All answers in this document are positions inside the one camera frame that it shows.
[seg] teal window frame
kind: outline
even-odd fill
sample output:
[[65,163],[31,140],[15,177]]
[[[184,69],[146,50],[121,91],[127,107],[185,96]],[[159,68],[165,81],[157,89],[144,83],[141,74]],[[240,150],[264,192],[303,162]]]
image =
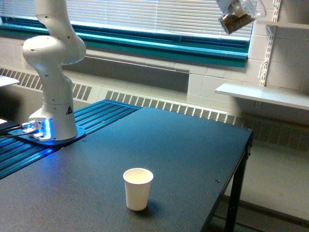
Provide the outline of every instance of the teal window frame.
[[[178,62],[245,67],[250,41],[156,34],[73,25],[87,47],[111,52],[172,59]],[[0,36],[31,38],[47,35],[37,20],[2,17]]]

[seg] cup rim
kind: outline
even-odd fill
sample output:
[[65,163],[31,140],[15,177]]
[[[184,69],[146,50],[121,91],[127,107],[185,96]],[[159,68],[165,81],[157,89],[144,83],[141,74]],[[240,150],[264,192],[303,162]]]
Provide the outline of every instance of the cup rim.
[[[148,172],[148,173],[150,174],[150,179],[149,179],[148,181],[142,182],[142,183],[132,183],[132,182],[128,181],[128,180],[125,178],[126,173],[128,173],[128,172],[130,172],[130,171],[132,171],[132,170],[137,170],[137,169],[138,169],[138,170],[144,170],[144,171]],[[123,179],[124,179],[126,182],[128,182],[128,183],[130,183],[130,184],[133,184],[133,185],[144,185],[144,184],[147,184],[147,183],[151,182],[151,181],[153,180],[153,178],[154,178],[154,174],[153,174],[152,172],[150,172],[149,170],[145,169],[145,168],[131,168],[131,169],[126,170],[126,171],[124,172],[124,174],[123,174]]]

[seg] radiator vent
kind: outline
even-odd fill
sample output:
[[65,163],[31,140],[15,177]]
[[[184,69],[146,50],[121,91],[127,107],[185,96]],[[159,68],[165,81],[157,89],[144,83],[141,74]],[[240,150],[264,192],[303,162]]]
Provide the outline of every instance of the radiator vent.
[[[14,78],[19,81],[17,85],[42,91],[42,82],[39,76],[17,72],[9,69],[0,69],[0,75]],[[73,98],[87,101],[92,87],[73,83]]]
[[309,130],[305,130],[306,128],[298,128],[293,124],[273,124],[265,120],[238,117],[227,112],[195,107],[180,102],[164,101],[156,98],[150,99],[115,91],[107,91],[105,98],[140,107],[153,107],[179,114],[223,122],[234,126],[250,128],[253,129],[253,138],[256,140],[286,146],[301,151],[309,151]]

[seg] wall shelf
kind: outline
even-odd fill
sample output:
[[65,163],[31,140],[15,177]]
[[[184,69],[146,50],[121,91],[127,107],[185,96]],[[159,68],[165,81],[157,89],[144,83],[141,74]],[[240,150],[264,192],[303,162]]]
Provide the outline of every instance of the wall shelf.
[[238,98],[309,110],[309,94],[301,92],[273,87],[260,87],[251,84],[228,83],[219,86],[215,92]]
[[263,20],[258,20],[257,23],[264,24],[267,26],[276,26],[279,28],[309,29],[309,24],[270,22],[270,21],[263,21]]
[[0,75],[0,87],[9,86],[17,83],[19,83],[19,81],[16,79]]

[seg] robot logo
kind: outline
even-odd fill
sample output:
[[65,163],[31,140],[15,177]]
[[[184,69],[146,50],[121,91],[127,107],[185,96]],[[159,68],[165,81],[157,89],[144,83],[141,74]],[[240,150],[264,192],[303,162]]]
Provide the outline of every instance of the robot logo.
[[69,105],[69,108],[68,108],[68,110],[67,110],[66,115],[69,115],[69,114],[72,114],[72,113],[73,113],[72,108],[71,108],[71,106]]

